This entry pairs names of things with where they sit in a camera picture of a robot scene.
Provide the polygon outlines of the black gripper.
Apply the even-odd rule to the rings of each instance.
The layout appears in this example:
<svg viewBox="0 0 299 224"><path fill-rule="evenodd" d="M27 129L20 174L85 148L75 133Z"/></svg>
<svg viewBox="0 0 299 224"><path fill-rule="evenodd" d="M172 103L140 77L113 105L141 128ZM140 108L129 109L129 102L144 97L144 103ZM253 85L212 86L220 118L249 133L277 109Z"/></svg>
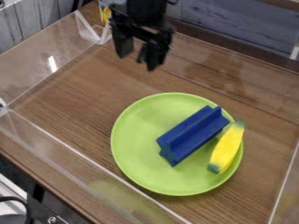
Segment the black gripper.
<svg viewBox="0 0 299 224"><path fill-rule="evenodd" d="M140 39L136 62L145 63L148 72L164 63L171 49L173 30L164 17L171 4L172 0L117 0L111 7L116 55L124 58L133 51L133 38Z"/></svg>

